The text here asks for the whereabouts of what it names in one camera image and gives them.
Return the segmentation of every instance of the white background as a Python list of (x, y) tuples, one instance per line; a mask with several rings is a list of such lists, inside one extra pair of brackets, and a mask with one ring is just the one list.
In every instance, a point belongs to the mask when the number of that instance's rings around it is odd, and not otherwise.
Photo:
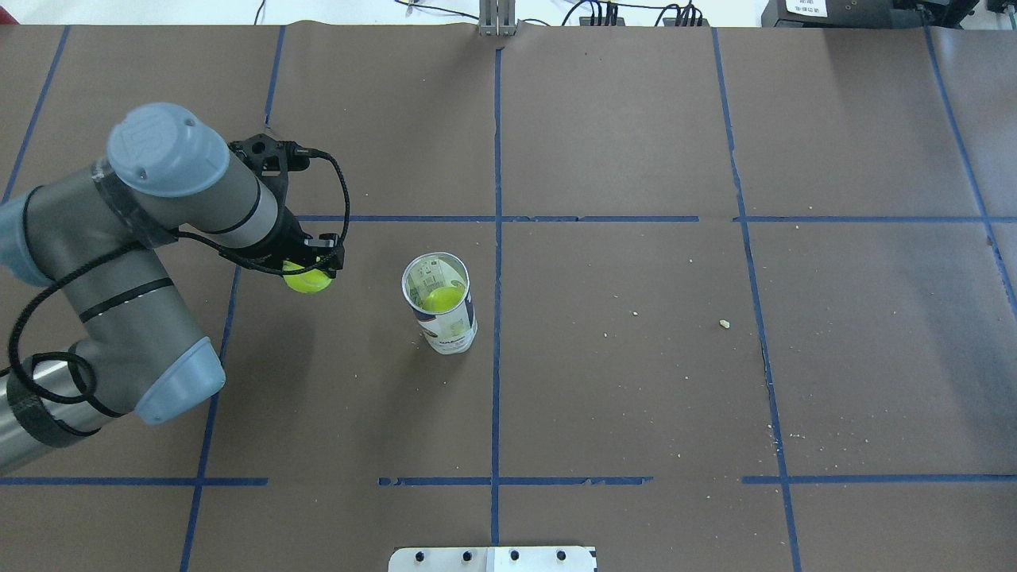
[[(664, 0), (633, 1), (629, 4), (664, 6)], [(21, 23), (96, 23), (96, 24), (250, 24), (260, 0), (0, 0)], [(476, 14), (477, 0), (425, 0), (425, 4)], [(573, 5), (572, 0), (517, 0), (517, 17), (540, 18), (558, 25)], [(760, 24), (766, 0), (698, 0), (697, 7), (715, 26)], [(582, 6), (576, 14), (588, 15)], [(985, 0), (962, 25), (969, 30), (1010, 30), (1005, 15), (985, 10)], [(658, 10), (622, 7), (618, 15), (626, 25), (652, 25)], [(406, 6), (392, 0), (266, 0), (259, 23), (281, 24), (298, 20), (317, 20), (346, 24), (433, 24), (470, 21), (455, 15), (438, 15), (424, 9), (407, 14)], [(574, 15), (571, 23), (578, 23)]]

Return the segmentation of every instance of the ball inside can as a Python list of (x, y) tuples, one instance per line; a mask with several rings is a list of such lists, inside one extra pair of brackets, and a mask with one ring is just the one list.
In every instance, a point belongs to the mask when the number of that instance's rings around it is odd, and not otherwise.
[(434, 351), (450, 354), (470, 349), (477, 335), (477, 317), (463, 261), (448, 252), (417, 256), (403, 272), (403, 297)]

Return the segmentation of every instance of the yellow-green ball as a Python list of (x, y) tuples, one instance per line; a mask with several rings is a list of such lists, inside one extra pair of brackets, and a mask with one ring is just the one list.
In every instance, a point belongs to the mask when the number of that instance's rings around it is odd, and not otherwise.
[[(300, 270), (304, 267), (286, 261), (283, 263), (283, 270), (292, 271)], [(305, 272), (303, 274), (292, 274), (290, 276), (284, 276), (283, 280), (286, 285), (300, 292), (301, 294), (314, 294), (324, 290), (332, 284), (332, 278), (328, 275), (321, 272), (320, 270), (312, 270), (310, 272)]]

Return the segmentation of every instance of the metal bracket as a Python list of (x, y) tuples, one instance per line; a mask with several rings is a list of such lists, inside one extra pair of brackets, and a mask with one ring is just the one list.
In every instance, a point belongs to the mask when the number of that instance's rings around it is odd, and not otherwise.
[(388, 572), (596, 572), (592, 547), (399, 549)]
[(480, 0), (481, 36), (516, 36), (516, 0)]

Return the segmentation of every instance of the white sticker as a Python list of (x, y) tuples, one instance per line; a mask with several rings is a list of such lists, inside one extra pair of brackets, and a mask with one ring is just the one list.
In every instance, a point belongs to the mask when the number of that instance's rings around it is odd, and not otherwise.
[(785, 0), (785, 3), (788, 12), (818, 18), (827, 17), (826, 0)]

